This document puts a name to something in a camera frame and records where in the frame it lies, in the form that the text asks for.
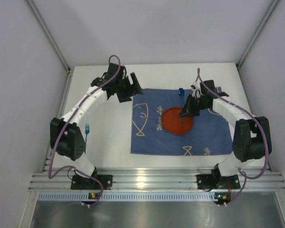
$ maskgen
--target white wall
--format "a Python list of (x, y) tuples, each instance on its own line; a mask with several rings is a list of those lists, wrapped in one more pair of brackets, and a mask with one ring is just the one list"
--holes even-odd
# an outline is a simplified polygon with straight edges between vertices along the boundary
[(274, 169), (285, 178), (285, 0), (282, 0), (242, 66), (258, 115), (269, 119)]
[(66, 72), (23, 0), (0, 0), (0, 228), (16, 227)]
[(71, 66), (238, 62), (271, 0), (34, 0)]

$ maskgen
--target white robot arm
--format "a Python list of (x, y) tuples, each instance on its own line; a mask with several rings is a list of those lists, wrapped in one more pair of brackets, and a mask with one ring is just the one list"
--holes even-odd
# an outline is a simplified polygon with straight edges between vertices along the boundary
[[(211, 170), (211, 175), (205, 174), (205, 178), (204, 174), (197, 175), (198, 186), (203, 190), (205, 189), (204, 187), (211, 190), (214, 188), (226, 189), (229, 184), (232, 184), (234, 189), (239, 189), (240, 185), (238, 176), (236, 175), (238, 170), (244, 168), (256, 159), (264, 157), (266, 154), (263, 136), (261, 130), (256, 125), (255, 120), (260, 124), (262, 131), (265, 133), (268, 154), (271, 153), (272, 147), (269, 122), (267, 118), (263, 116), (253, 116), (255, 120), (252, 120), (251, 116), (241, 111), (238, 107), (235, 107), (235, 104), (230, 102), (228, 94), (218, 91), (214, 86), (213, 80), (200, 83), (200, 87), (198, 87), (196, 83), (195, 85), (192, 85), (191, 88), (193, 94), (188, 96), (179, 117), (198, 116), (200, 110), (211, 108), (213, 111), (224, 117), (235, 129), (232, 144), (233, 152)], [(218, 99), (218, 96), (224, 96), (225, 101)]]
[(130, 83), (126, 75), (124, 66), (110, 63), (108, 71), (102, 77), (98, 77), (91, 83), (88, 91), (82, 99), (72, 108), (67, 114), (60, 119), (54, 118), (50, 123), (50, 145), (53, 149), (55, 143), (63, 127), (67, 124), (59, 142), (56, 152), (66, 159), (72, 160), (73, 165), (81, 179), (90, 179), (87, 176), (97, 178), (97, 169), (88, 160), (85, 154), (86, 142), (85, 135), (85, 120), (89, 119), (91, 113), (94, 112), (103, 102), (108, 100), (112, 95), (117, 94), (119, 102), (131, 101), (131, 97), (135, 94), (143, 94), (135, 73), (131, 73), (133, 83)]

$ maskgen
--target metal frame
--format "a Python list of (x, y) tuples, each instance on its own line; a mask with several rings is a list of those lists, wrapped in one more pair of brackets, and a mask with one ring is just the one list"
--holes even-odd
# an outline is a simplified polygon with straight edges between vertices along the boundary
[[(41, 192), (38, 201), (84, 201), (93, 202), (89, 192)], [(115, 192), (106, 191), (102, 194), (101, 202), (216, 202), (214, 192)]]
[(50, 30), (48, 29), (46, 23), (44, 22), (40, 12), (38, 11), (38, 8), (36, 7), (35, 3), (33, 0), (24, 0), (26, 5), (28, 6), (29, 10), (32, 12), (34, 18), (36, 19), (36, 21), (38, 22), (38, 24), (40, 25), (45, 37), (48, 39), (51, 47), (53, 48), (53, 50), (55, 51), (55, 53), (57, 54), (61, 64), (63, 65), (63, 67), (66, 69), (66, 71), (70, 70), (69, 65), (66, 62), (66, 59), (64, 58), (64, 56), (62, 55), (56, 41), (54, 40)]
[(254, 32), (254, 34), (253, 34), (250, 42), (248, 43), (247, 47), (245, 48), (245, 51), (242, 54), (240, 61), (237, 63), (238, 68), (241, 68), (241, 66), (243, 65), (246, 57), (248, 56), (249, 52), (251, 51), (251, 48), (255, 44), (257, 38), (259, 37), (259, 35), (263, 31), (265, 25), (269, 21), (270, 17), (272, 16), (273, 12), (276, 10), (279, 3), (280, 3), (280, 0), (272, 0), (271, 1), (265, 15), (263, 16), (260, 24), (258, 25), (256, 31)]
[[(59, 57), (61, 64), (67, 71), (67, 77), (65, 81), (64, 90), (61, 94), (59, 107), (56, 112), (56, 116), (61, 116), (66, 104), (66, 98), (71, 84), (71, 79), (73, 76), (74, 69), (70, 69), (65, 58), (63, 57), (59, 47), (57, 46), (51, 32), (46, 26), (40, 12), (38, 11), (33, 0), (24, 0), (32, 12), (33, 16), (39, 23), (44, 32), (46, 38), (51, 44), (53, 50)], [(255, 44), (257, 38), (261, 34), (263, 28), (269, 21), (274, 10), (277, 8), (280, 0), (272, 0), (266, 14), (264, 15), (262, 21), (257, 27), (255, 33), (253, 34), (247, 48), (245, 49), (240, 61), (237, 63), (238, 73), (248, 100), (250, 110), (254, 113), (254, 108), (245, 85), (245, 80), (241, 74), (241, 66), (243, 65), (246, 57), (248, 56), (251, 48)], [(32, 181), (28, 189), (28, 197), (21, 217), (19, 228), (27, 228), (30, 226), (33, 219), (33, 213), (36, 207), (36, 203), (39, 198), (39, 194), (44, 195), (45, 192), (56, 192), (58, 194), (86, 194), (88, 190), (74, 191), (70, 189), (71, 182), (67, 178), (67, 171), (62, 171), (54, 180), (49, 180), (45, 171), (48, 171), (48, 160), (51, 154), (51, 149), (49, 147), (47, 152), (47, 157), (44, 161), (41, 173), (35, 173), (32, 176)], [(133, 193), (155, 193), (165, 192), (167, 194), (175, 193), (186, 193), (186, 194), (204, 194), (201, 190), (197, 189), (196, 175), (201, 173), (210, 173), (211, 168), (182, 168), (182, 169), (100, 169), (99, 173), (109, 173), (114, 176), (114, 182), (111, 190), (107, 190), (106, 194), (125, 194), (130, 195)], [(246, 169), (248, 175), (256, 175), (259, 173), (259, 168), (248, 168)], [(267, 170), (264, 176), (258, 180), (249, 180), (244, 192), (263, 192), (263, 191), (274, 191), (276, 193), (277, 204), (281, 210), (281, 216), (283, 216), (285, 221), (285, 182), (283, 176), (280, 172), (270, 172)]]
[[(255, 176), (260, 172), (259, 168), (248, 168), (245, 171), (249, 176)], [(113, 184), (109, 192), (203, 192), (203, 190), (198, 189), (196, 175), (210, 174), (211, 168), (100, 168), (98, 173), (113, 175)], [(239, 176), (239, 181), (243, 183), (244, 177)], [(90, 190), (71, 190), (70, 187), (71, 181), (67, 177), (67, 170), (64, 170), (53, 180), (48, 179), (47, 172), (35, 173), (28, 190), (37, 192), (91, 192)], [(223, 191), (228, 190), (213, 190), (212, 192)], [(267, 170), (261, 178), (247, 181), (244, 191), (285, 191), (285, 182), (280, 172)]]

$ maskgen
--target blue cloth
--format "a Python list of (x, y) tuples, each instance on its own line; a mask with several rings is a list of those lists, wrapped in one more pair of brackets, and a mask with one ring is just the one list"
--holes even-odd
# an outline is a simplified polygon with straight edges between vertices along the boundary
[[(169, 108), (181, 107), (177, 90), (144, 89), (133, 97), (131, 153), (147, 155), (221, 155), (232, 152), (228, 122), (212, 110), (201, 110), (185, 135), (173, 135), (161, 127)], [(185, 90), (185, 103), (191, 90)]]

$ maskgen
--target purple cable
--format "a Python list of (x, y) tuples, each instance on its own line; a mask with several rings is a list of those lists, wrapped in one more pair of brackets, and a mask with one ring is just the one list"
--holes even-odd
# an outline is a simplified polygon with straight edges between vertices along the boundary
[(229, 103), (229, 104), (235, 106), (235, 107), (238, 108), (239, 110), (241, 110), (241, 111), (243, 111), (244, 113), (246, 113), (246, 114), (257, 124), (258, 128), (260, 129), (260, 132), (261, 132), (262, 137), (263, 137), (264, 145), (265, 145), (265, 162), (264, 162), (264, 166), (263, 166), (261, 172), (260, 172), (257, 176), (255, 176), (255, 177), (249, 177), (249, 176), (246, 175), (246, 173), (245, 173), (243, 170), (241, 170), (240, 168), (238, 169), (239, 173), (244, 177), (244, 183), (243, 183), (241, 189), (240, 189), (240, 190), (238, 191), (238, 193), (235, 195), (235, 197), (233, 197), (232, 200), (231, 200), (229, 203), (226, 204), (226, 205), (229, 205), (229, 204), (231, 204), (232, 202), (234, 202), (234, 201), (240, 196), (241, 192), (244, 190), (244, 188), (245, 188), (245, 186), (246, 186), (246, 181), (247, 181), (247, 179), (254, 180), (254, 179), (257, 179), (257, 178), (261, 177), (261, 176), (264, 174), (264, 172), (265, 172), (265, 170), (266, 170), (266, 168), (267, 168), (268, 157), (269, 157), (269, 150), (268, 150), (267, 139), (266, 139), (266, 135), (265, 135), (264, 129), (262, 128), (261, 124), (257, 121), (257, 119), (256, 119), (249, 111), (247, 111), (245, 108), (242, 108), (241, 106), (239, 106), (239, 105), (237, 105), (237, 104), (235, 104), (235, 103), (232, 103), (232, 102), (230, 102), (230, 101), (228, 101), (228, 100), (222, 98), (221, 96), (219, 96), (219, 95), (217, 95), (216, 93), (214, 93), (208, 86), (206, 86), (206, 84), (203, 82), (203, 80), (202, 80), (201, 77), (200, 77), (200, 68), (198, 68), (198, 76), (197, 76), (195, 82), (197, 82), (198, 79), (200, 80), (200, 82), (202, 83), (202, 85), (203, 85), (210, 93), (212, 93), (214, 96), (216, 96), (217, 98), (221, 99), (222, 101), (224, 101), (224, 102), (226, 102), (226, 103)]
[[(106, 84), (110, 83), (110, 82), (111, 82), (112, 80), (114, 80), (114, 78), (117, 76), (117, 74), (118, 74), (118, 72), (119, 72), (119, 70), (120, 70), (120, 67), (121, 67), (121, 62), (120, 62), (120, 59), (119, 59), (119, 57), (118, 57), (117, 55), (111, 55), (111, 56), (109, 57), (109, 63), (110, 63), (110, 61), (111, 61), (111, 58), (113, 58), (113, 57), (116, 57), (117, 60), (118, 60), (118, 68), (117, 68), (117, 71), (115, 72), (115, 74), (114, 74), (108, 81), (106, 81), (106, 82), (103, 83), (101, 86), (99, 86), (98, 88), (96, 88), (95, 90), (93, 90), (89, 95), (87, 95), (87, 96), (79, 103), (78, 108), (76, 108), (76, 110), (73, 112), (73, 114), (71, 115), (71, 117), (67, 120), (67, 122), (65, 123), (65, 125), (64, 125), (63, 128), (61, 129), (61, 131), (60, 131), (60, 133), (59, 133), (59, 135), (58, 135), (58, 137), (57, 137), (57, 139), (56, 139), (56, 142), (55, 142), (55, 145), (54, 145), (54, 148), (53, 148), (53, 151), (52, 151), (52, 155), (51, 155), (51, 161), (50, 161), (50, 164), (49, 164), (49, 169), (48, 169), (48, 178), (49, 178), (49, 179), (53, 179), (53, 178), (54, 178), (61, 170), (63, 170), (63, 169), (66, 169), (66, 168), (73, 168), (73, 169), (76, 170), (76, 172), (80, 173), (81, 175), (86, 176), (87, 178), (90, 178), (90, 179), (92, 179), (93, 181), (96, 181), (96, 182), (100, 185), (101, 190), (100, 190), (99, 197), (97, 198), (97, 200), (96, 200), (93, 204), (91, 204), (90, 206), (95, 205), (95, 204), (101, 199), (101, 197), (102, 197), (102, 194), (103, 194), (103, 192), (104, 192), (104, 187), (103, 187), (103, 185), (101, 184), (101, 182), (100, 182), (99, 180), (97, 180), (96, 178), (91, 177), (91, 176), (88, 176), (88, 175), (86, 175), (85, 173), (83, 173), (83, 172), (77, 170), (76, 167), (71, 166), (71, 165), (67, 165), (67, 166), (61, 167), (61, 168), (58, 169), (53, 175), (52, 175), (52, 168), (53, 168), (53, 162), (54, 162), (55, 153), (56, 153), (56, 150), (57, 150), (59, 141), (60, 141), (60, 139), (61, 139), (61, 137), (62, 137), (62, 135), (63, 135), (63, 132), (66, 130), (67, 125), (68, 125), (68, 124), (70, 123), (70, 121), (74, 118), (74, 116), (76, 115), (76, 113), (79, 111), (79, 108), (84, 104), (84, 102), (87, 100), (87, 98), (88, 98), (90, 95), (94, 94), (96, 91), (100, 90), (100, 89), (101, 89), (102, 87), (104, 87)], [(60, 211), (62, 211), (63, 209), (65, 209), (66, 207), (68, 207), (68, 206), (70, 206), (70, 205), (77, 204), (77, 203), (78, 203), (78, 202), (75, 202), (75, 203), (73, 202), (73, 203), (70, 203), (70, 204), (65, 205), (64, 207), (62, 207), (62, 208), (59, 209), (58, 211), (54, 212), (54, 213), (52, 214), (52, 216), (50, 216), (50, 218), (52, 218), (54, 215), (56, 215), (57, 213), (59, 213)]]

